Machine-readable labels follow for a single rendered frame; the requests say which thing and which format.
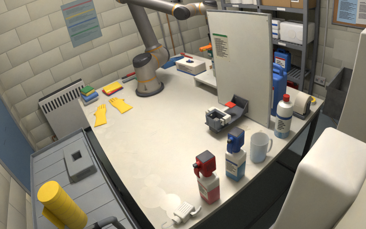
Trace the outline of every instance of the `blue plastic container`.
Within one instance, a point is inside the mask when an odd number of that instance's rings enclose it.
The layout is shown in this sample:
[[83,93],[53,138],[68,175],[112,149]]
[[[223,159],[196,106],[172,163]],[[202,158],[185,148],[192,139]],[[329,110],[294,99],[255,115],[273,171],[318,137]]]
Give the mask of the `blue plastic container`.
[[271,115],[276,116],[277,105],[286,94],[287,73],[276,63],[273,63],[272,105]]
[[279,64],[283,71],[288,72],[291,70],[291,53],[286,52],[283,48],[278,48],[274,53],[274,62]]

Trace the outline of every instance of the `yellow glove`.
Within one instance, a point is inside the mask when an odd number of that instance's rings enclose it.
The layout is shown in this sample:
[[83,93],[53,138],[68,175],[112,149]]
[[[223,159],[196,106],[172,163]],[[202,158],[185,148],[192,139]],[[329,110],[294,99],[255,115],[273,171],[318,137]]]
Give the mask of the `yellow glove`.
[[102,104],[98,107],[98,110],[94,113],[96,116],[96,124],[94,127],[101,126],[107,123],[107,118],[105,117],[105,113],[107,109],[105,108],[105,104]]
[[109,102],[119,110],[121,114],[125,113],[126,111],[132,109],[133,107],[126,104],[124,99],[119,99],[117,97],[111,98]]

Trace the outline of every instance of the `yellow roll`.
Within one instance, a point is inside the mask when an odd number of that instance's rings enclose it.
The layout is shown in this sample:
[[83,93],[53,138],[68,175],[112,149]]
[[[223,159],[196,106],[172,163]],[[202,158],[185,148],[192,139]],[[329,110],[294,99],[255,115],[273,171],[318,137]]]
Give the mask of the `yellow roll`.
[[87,215],[71,199],[56,181],[42,185],[37,194],[44,205],[42,214],[59,229],[82,229],[87,224]]

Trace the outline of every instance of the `gray trash bin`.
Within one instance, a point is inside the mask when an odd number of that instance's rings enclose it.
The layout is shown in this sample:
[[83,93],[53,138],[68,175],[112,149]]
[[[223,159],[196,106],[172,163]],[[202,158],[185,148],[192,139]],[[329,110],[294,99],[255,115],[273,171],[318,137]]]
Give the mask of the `gray trash bin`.
[[343,106],[346,101],[349,83],[351,82],[352,69],[341,68],[341,70],[328,83],[327,97],[325,98],[323,114],[336,120],[340,119]]

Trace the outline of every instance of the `blue poster with colored lines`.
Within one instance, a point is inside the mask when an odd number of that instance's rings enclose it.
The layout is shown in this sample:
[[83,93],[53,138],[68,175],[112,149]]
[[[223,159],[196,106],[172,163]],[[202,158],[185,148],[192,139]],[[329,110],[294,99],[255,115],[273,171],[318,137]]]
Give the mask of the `blue poster with colored lines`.
[[93,0],[76,0],[61,9],[74,48],[102,36]]

